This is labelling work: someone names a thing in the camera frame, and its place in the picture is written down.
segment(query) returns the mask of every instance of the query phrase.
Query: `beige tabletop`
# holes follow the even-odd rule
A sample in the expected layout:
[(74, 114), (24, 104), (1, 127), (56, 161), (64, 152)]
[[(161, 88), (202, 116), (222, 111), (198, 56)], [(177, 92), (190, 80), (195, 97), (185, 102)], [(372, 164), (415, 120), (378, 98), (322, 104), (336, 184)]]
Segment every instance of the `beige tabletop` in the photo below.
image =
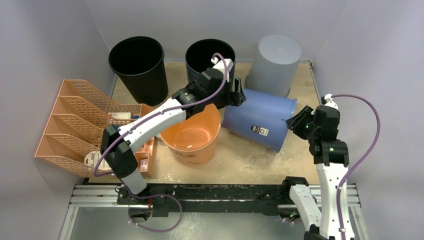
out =
[[(235, 76), (246, 78), (250, 63), (237, 63)], [(187, 84), (184, 62), (165, 64), (169, 96)], [(300, 64), (290, 88), (289, 98), (297, 99), (296, 112), (304, 106), (315, 108), (319, 102), (309, 66)], [(136, 104), (120, 79), (116, 82), (112, 99), (122, 104)], [(224, 109), (219, 110), (221, 118)], [(318, 184), (318, 175), (309, 144), (291, 131), (287, 133), (281, 151), (273, 150), (241, 138), (221, 128), (215, 156), (207, 163), (186, 166), (177, 161), (168, 147), (157, 141), (153, 177), (148, 183), (187, 184), (281, 184), (286, 176), (305, 177), (310, 184)], [(91, 183), (119, 183), (114, 176), (91, 178)]]

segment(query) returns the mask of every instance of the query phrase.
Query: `black and white label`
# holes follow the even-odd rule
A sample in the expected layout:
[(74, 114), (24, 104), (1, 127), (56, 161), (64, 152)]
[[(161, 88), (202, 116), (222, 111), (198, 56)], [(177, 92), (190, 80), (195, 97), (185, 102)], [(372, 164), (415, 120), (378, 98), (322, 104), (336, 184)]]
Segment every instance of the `black and white label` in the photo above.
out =
[(253, 125), (250, 129), (252, 130), (252, 132), (255, 132), (255, 133), (260, 134), (262, 136), (265, 136), (265, 137), (268, 136), (269, 130), (266, 129), (266, 128)]

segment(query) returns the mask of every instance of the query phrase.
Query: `robotic hand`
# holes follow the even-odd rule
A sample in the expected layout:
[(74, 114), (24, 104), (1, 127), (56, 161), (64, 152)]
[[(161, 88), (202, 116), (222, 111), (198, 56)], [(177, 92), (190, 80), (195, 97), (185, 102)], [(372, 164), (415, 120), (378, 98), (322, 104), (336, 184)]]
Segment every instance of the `robotic hand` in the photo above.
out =
[[(201, 73), (198, 80), (189, 82), (184, 88), (175, 92), (163, 105), (142, 118), (130, 124), (115, 129), (109, 125), (103, 131), (100, 152), (103, 154), (118, 138), (121, 138), (105, 155), (104, 159), (109, 164), (113, 173), (134, 194), (141, 193), (147, 183), (138, 171), (138, 163), (134, 152), (143, 146), (149, 139), (161, 133), (166, 128), (180, 123), (191, 116), (200, 113), (208, 104), (219, 106), (240, 106), (246, 96), (241, 88), (239, 78), (223, 79), (225, 66), (230, 71), (233, 67), (231, 59), (225, 59), (225, 63), (217, 58), (212, 59), (214, 67), (209, 67)], [(196, 104), (215, 94), (225, 81), (223, 88), (211, 99)]]
[[(315, 110), (306, 106), (296, 116), (286, 121), (301, 139), (309, 142), (319, 183), (321, 185), (321, 211), (313, 199), (308, 182), (303, 177), (286, 177), (283, 182), (285, 194), (296, 204), (305, 226), (304, 240), (354, 240), (355, 234), (349, 218), (346, 184), (341, 189), (340, 206), (337, 209), (336, 194), (340, 180), (348, 171), (348, 146), (337, 139), (340, 122), (338, 106), (331, 94), (321, 98)], [(339, 211), (344, 228), (339, 224)]]

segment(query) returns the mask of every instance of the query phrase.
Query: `white wall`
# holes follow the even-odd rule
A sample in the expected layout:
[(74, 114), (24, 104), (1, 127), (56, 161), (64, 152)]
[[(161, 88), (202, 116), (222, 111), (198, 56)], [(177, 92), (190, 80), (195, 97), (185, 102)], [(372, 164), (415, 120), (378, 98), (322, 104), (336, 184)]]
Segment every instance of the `white wall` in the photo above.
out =
[[(423, 239), (424, 2), (349, 0), (313, 70), (318, 90), (363, 96), (377, 108), (381, 135), (348, 180), (356, 182), (370, 239)], [(355, 163), (376, 120), (364, 103), (336, 99), (340, 139)]]
[(84, 0), (0, 1), (0, 239), (59, 238), (79, 178), (34, 158), (63, 78), (111, 93), (108, 53)]
[(237, 61), (253, 58), (261, 38), (285, 34), (296, 39), (303, 59), (313, 59), (346, 0), (85, 0), (107, 45), (132, 36), (158, 40), (165, 60), (183, 61), (194, 42), (229, 43)]

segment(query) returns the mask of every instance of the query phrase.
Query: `purple cable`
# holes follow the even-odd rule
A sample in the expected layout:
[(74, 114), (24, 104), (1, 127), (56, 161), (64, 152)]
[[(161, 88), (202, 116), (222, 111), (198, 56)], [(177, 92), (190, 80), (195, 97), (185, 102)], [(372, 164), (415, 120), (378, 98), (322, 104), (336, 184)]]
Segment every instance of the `purple cable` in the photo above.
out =
[[(371, 102), (369, 102), (365, 98), (360, 97), (360, 96), (356, 96), (356, 95), (352, 95), (352, 94), (337, 94), (337, 95), (333, 95), (332, 97), (333, 98), (350, 97), (350, 98), (362, 100), (363, 102), (368, 104), (368, 106), (372, 109), (372, 111), (375, 114), (375, 118), (377, 120), (377, 132), (375, 133), (374, 141), (372, 141), (371, 146), (368, 148), (368, 150), (365, 152), (365, 154), (346, 172), (346, 174), (343, 176), (343, 178), (340, 180), (340, 183), (338, 184), (338, 189), (337, 189), (337, 194), (336, 194), (337, 214), (338, 214), (338, 219), (339, 219), (339, 222), (340, 222), (340, 228), (344, 229), (345, 224), (343, 223), (342, 206), (340, 204), (340, 201), (341, 201), (340, 197), (341, 197), (341, 194), (342, 194), (341, 188), (345, 184), (348, 177), (352, 174), (352, 172), (359, 166), (359, 164), (361, 164), (364, 161), (364, 159), (373, 150), (373, 148), (376, 145), (377, 140), (379, 139), (379, 136), (380, 136), (381, 124), (380, 124), (380, 116), (379, 116), (379, 113), (377, 112), (376, 108), (371, 104)], [(346, 240), (346, 235), (345, 235), (344, 231), (341, 232), (341, 239)]]
[[(213, 56), (212, 56), (212, 58), (216, 58), (216, 57), (218, 57), (218, 58), (220, 58), (221, 60), (222, 60), (222, 62), (224, 63), (224, 76), (223, 76), (223, 80), (222, 80), (222, 83), (221, 83), (221, 85), (219, 86), (219, 88), (214, 92), (214, 93), (212, 93), (212, 95), (210, 95), (210, 96), (208, 96), (207, 98), (205, 98), (205, 99), (202, 99), (202, 100), (200, 100), (200, 101), (196, 101), (196, 102), (193, 102), (193, 103), (189, 103), (189, 104), (184, 104), (184, 105), (181, 105), (181, 106), (172, 106), (172, 107), (168, 107), (168, 108), (166, 108), (166, 109), (164, 109), (162, 112), (160, 112), (160, 111), (158, 111), (158, 112), (155, 112), (154, 114), (152, 114), (152, 115), (150, 115), (150, 116), (148, 116), (148, 117), (146, 117), (146, 118), (144, 118), (144, 119), (142, 119), (140, 122), (138, 122), (137, 124), (135, 124), (134, 126), (132, 126), (128, 131), (126, 131), (126, 132), (124, 132), (121, 136), (119, 136), (115, 141), (113, 141), (112, 142), (112, 144), (110, 145), (110, 146), (108, 146), (107, 148), (106, 148), (106, 150), (104, 150), (104, 152), (103, 152), (103, 154), (100, 156), (100, 158), (98, 159), (98, 161), (97, 161), (97, 164), (95, 165), (95, 167), (94, 167), (94, 171), (93, 171), (93, 174), (94, 174), (94, 176), (95, 177), (101, 177), (101, 176), (105, 176), (105, 175), (108, 175), (108, 174), (112, 174), (113, 172), (111, 172), (111, 171), (108, 171), (108, 172), (103, 172), (103, 173), (100, 173), (100, 174), (97, 174), (97, 170), (99, 169), (99, 166), (100, 166), (100, 163), (102, 162), (102, 160), (105, 158), (105, 156), (111, 151), (111, 149), (120, 141), (120, 140), (122, 140), (125, 136), (127, 136), (130, 132), (132, 132), (134, 129), (136, 129), (136, 128), (138, 128), (140, 125), (142, 125), (143, 123), (145, 123), (145, 122), (147, 122), (147, 121), (149, 121), (150, 119), (152, 119), (152, 118), (154, 118), (154, 117), (156, 117), (156, 116), (158, 116), (158, 115), (160, 115), (160, 114), (164, 114), (165, 112), (168, 112), (168, 111), (171, 111), (171, 110), (175, 110), (175, 109), (185, 109), (185, 108), (189, 108), (189, 107), (192, 107), (192, 106), (196, 106), (196, 105), (199, 105), (199, 104), (203, 104), (203, 103), (205, 103), (205, 102), (207, 102), (207, 101), (209, 101), (209, 100), (211, 100), (212, 98), (214, 98), (223, 88), (224, 88), (224, 85), (225, 85), (225, 83), (226, 83), (226, 81), (227, 81), (227, 74), (228, 74), (228, 67), (227, 67), (227, 64), (226, 64), (226, 62), (225, 62), (225, 58), (221, 55), (221, 54), (219, 54), (219, 53), (214, 53), (213, 54)], [(140, 228), (142, 228), (142, 229), (145, 229), (145, 230), (149, 230), (149, 231), (151, 231), (151, 232), (155, 232), (155, 233), (165, 233), (165, 232), (168, 232), (168, 231), (171, 231), (171, 230), (173, 230), (174, 228), (176, 228), (177, 226), (178, 226), (178, 224), (180, 224), (180, 222), (181, 222), (181, 219), (183, 218), (183, 207), (181, 206), (181, 203), (175, 198), (175, 197), (173, 197), (173, 196), (171, 196), (171, 195), (168, 195), (168, 194), (155, 194), (155, 195), (151, 195), (151, 196), (137, 196), (136, 194), (134, 194), (134, 193), (132, 193), (131, 191), (130, 191), (130, 189), (127, 187), (127, 186), (125, 186), (125, 188), (126, 188), (126, 190), (128, 191), (128, 193), (133, 197), (133, 198), (135, 198), (135, 199), (151, 199), (151, 198), (156, 198), (156, 197), (167, 197), (167, 198), (170, 198), (170, 199), (172, 199), (172, 200), (174, 200), (175, 202), (176, 202), (176, 204), (178, 205), (178, 207), (179, 207), (179, 219), (178, 219), (178, 221), (176, 222), (176, 224), (175, 225), (173, 225), (172, 227), (170, 227), (170, 228), (167, 228), (167, 229), (163, 229), (163, 230), (158, 230), (158, 229), (153, 229), (153, 228), (150, 228), (150, 227), (147, 227), (147, 226), (143, 226), (143, 225), (141, 225), (141, 224), (138, 224), (138, 223), (136, 223), (132, 218), (131, 218), (131, 214), (130, 214), (130, 209), (128, 209), (128, 217), (129, 217), (129, 220), (130, 220), (130, 222), (131, 223), (133, 223), (134, 225), (136, 225), (137, 227), (140, 227)]]
[(98, 161), (97, 161), (97, 164), (95, 165), (95, 167), (94, 167), (94, 172), (93, 172), (93, 175), (95, 176), (95, 177), (101, 177), (101, 176), (105, 176), (105, 175), (109, 175), (109, 174), (112, 174), (113, 172), (112, 171), (107, 171), (107, 172), (103, 172), (103, 173), (100, 173), (100, 174), (97, 174), (97, 170), (99, 169), (99, 166), (100, 166), (100, 163), (102, 163), (102, 160), (105, 158), (105, 156), (111, 151), (111, 149), (119, 142), (119, 141), (121, 141), (123, 138), (125, 138), (125, 136), (127, 136), (130, 132), (132, 132), (134, 129), (136, 129), (136, 128), (138, 128), (140, 125), (142, 125), (143, 123), (145, 123), (145, 122), (147, 122), (147, 121), (149, 121), (150, 119), (152, 119), (152, 118), (154, 118), (154, 117), (156, 117), (156, 116), (158, 116), (158, 115), (160, 115), (160, 114), (164, 114), (164, 113), (166, 113), (166, 112), (168, 112), (168, 111), (171, 111), (171, 110), (175, 110), (175, 109), (185, 109), (185, 108), (189, 108), (189, 107), (193, 107), (193, 106), (196, 106), (196, 105), (199, 105), (199, 104), (202, 104), (202, 103), (205, 103), (205, 102), (207, 102), (207, 101), (209, 101), (209, 100), (211, 100), (212, 98), (214, 98), (216, 95), (218, 95), (218, 93), (224, 88), (224, 85), (225, 85), (225, 83), (226, 83), (226, 81), (227, 81), (227, 72), (228, 72), (228, 67), (227, 67), (227, 64), (226, 64), (226, 62), (225, 62), (225, 58), (221, 55), (221, 54), (219, 54), (219, 53), (214, 53), (213, 54), (213, 56), (212, 56), (212, 58), (216, 58), (216, 57), (218, 57), (218, 58), (220, 58), (221, 60), (222, 60), (222, 62), (224, 63), (224, 77), (223, 77), (223, 80), (222, 80), (222, 83), (221, 83), (221, 85), (219, 86), (219, 88), (212, 94), (212, 95), (210, 95), (210, 96), (208, 96), (207, 98), (205, 98), (205, 99), (202, 99), (202, 100), (200, 100), (200, 101), (196, 101), (196, 102), (193, 102), (193, 103), (189, 103), (189, 104), (184, 104), (184, 105), (181, 105), (181, 106), (172, 106), (172, 107), (168, 107), (168, 108), (166, 108), (166, 109), (164, 109), (162, 112), (160, 112), (160, 111), (158, 111), (158, 112), (155, 112), (154, 114), (152, 114), (152, 115), (150, 115), (150, 116), (148, 116), (148, 117), (146, 117), (145, 119), (143, 119), (143, 120), (141, 120), (140, 122), (138, 122), (137, 124), (135, 124), (134, 126), (132, 126), (128, 131), (126, 131), (126, 132), (124, 132), (122, 135), (120, 135), (115, 141), (113, 141), (112, 142), (112, 144), (111, 145), (109, 145), (107, 148), (106, 148), (106, 150), (104, 150), (104, 152), (103, 152), (103, 154), (100, 156), (100, 158), (98, 159)]

